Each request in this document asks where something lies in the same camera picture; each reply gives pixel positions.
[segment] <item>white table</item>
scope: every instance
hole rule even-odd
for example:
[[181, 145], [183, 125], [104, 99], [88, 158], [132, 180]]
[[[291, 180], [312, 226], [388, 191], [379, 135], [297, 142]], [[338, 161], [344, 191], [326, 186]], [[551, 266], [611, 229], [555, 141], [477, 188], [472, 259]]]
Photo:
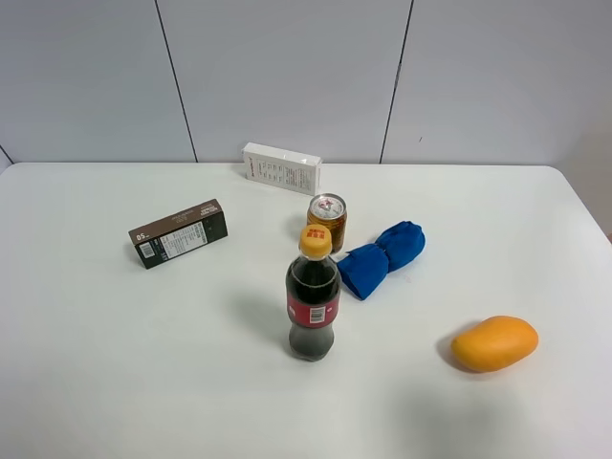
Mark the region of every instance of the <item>white table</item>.
[[[0, 177], [0, 457], [612, 457], [612, 250], [548, 167], [326, 164], [345, 248], [427, 245], [317, 363], [286, 352], [309, 197], [228, 164], [20, 164]], [[150, 271], [127, 232], [217, 198], [229, 237]], [[489, 375], [444, 359], [495, 315], [540, 334]]]

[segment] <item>plastic bottle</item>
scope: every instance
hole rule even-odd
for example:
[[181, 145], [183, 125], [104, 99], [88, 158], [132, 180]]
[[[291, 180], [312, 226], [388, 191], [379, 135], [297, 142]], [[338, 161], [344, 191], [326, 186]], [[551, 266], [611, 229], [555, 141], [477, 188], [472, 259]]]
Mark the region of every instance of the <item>plastic bottle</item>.
[[324, 358], [334, 343], [332, 322], [338, 314], [340, 275], [329, 257], [332, 235], [322, 225], [309, 225], [299, 238], [301, 255], [287, 270], [287, 313], [292, 321], [289, 343], [295, 356]]

